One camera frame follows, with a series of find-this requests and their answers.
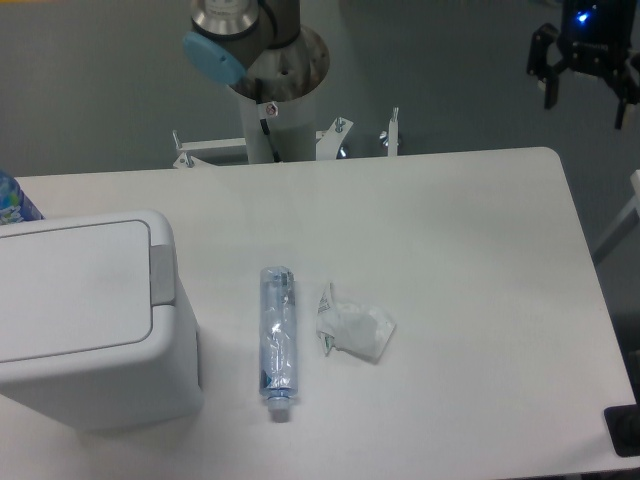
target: plastic bottle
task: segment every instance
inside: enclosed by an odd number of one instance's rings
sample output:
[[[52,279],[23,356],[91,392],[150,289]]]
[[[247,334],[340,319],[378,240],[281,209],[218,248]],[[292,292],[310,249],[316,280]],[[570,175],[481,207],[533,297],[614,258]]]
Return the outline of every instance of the plastic bottle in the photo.
[[[43,218],[16,179],[0,170],[0,225]]]
[[[296,302],[286,267],[260,272],[260,394],[270,412],[289,409],[298,393]]]

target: black object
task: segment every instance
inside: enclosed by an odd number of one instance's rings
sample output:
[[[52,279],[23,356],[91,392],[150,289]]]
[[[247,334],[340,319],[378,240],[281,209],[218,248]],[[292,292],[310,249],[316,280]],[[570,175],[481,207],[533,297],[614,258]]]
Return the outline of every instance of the black object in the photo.
[[[564,0],[561,30],[546,23],[533,33],[527,73],[545,84],[544,108],[557,103],[559,75],[569,68],[604,79],[618,97],[615,127],[622,128],[627,105],[640,101],[628,66],[640,71],[640,54],[629,53],[635,10],[636,0]],[[562,59],[549,65],[554,43]]]
[[[609,407],[604,411],[604,418],[618,456],[640,456],[640,407]]]

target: blue light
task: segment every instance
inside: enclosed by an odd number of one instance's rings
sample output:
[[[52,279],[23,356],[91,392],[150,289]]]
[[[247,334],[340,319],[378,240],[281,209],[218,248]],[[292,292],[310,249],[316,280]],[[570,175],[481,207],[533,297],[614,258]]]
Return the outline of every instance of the blue light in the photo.
[[[584,12],[584,13],[579,13],[578,14],[578,21],[584,25],[584,22],[587,21],[587,19],[591,16],[591,14],[589,12]]]

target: white table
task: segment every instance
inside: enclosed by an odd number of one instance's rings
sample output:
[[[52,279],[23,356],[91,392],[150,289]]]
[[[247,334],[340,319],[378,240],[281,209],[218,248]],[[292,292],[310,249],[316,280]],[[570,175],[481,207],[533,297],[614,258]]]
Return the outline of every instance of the white table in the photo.
[[[202,329],[201,413],[76,433],[0,398],[3,479],[498,479],[640,466],[634,402],[547,149],[20,179],[48,216],[154,208]],[[258,388],[258,273],[297,279],[300,397]],[[398,323],[378,365],[325,358],[323,282]]]

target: blue cap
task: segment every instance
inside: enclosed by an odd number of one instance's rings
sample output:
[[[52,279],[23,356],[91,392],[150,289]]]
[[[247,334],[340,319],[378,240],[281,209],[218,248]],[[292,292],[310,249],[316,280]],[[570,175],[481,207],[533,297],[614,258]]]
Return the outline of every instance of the blue cap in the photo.
[[[187,33],[182,46],[191,63],[214,82],[233,85],[247,74],[233,55],[199,33]]]

